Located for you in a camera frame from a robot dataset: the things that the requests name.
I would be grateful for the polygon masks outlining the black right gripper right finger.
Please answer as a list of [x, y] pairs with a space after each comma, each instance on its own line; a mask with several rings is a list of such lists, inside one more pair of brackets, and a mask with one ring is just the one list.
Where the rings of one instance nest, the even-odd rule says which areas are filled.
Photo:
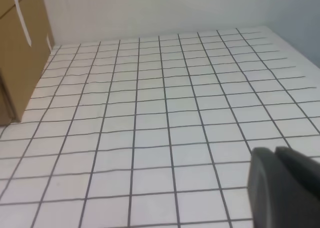
[[320, 164], [318, 162], [286, 147], [277, 147], [275, 154], [302, 186], [305, 188], [320, 187]]

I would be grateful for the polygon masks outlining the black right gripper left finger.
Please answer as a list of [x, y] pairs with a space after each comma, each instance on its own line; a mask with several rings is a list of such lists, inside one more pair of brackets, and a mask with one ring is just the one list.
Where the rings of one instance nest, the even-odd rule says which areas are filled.
[[247, 185], [254, 227], [319, 227], [320, 188], [305, 188], [265, 147], [252, 150]]

